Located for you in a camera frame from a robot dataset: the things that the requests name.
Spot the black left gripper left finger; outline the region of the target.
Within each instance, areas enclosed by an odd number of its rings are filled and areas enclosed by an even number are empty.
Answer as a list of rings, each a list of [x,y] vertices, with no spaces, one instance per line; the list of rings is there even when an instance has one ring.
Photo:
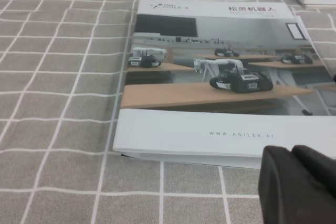
[[[335,198],[286,148],[264,148],[258,195],[264,223],[335,223]]]

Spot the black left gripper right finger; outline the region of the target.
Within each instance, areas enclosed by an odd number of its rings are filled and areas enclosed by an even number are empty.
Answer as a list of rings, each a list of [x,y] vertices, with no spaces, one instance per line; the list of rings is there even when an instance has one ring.
[[[294,146],[291,153],[309,174],[335,198],[335,160],[305,145]]]

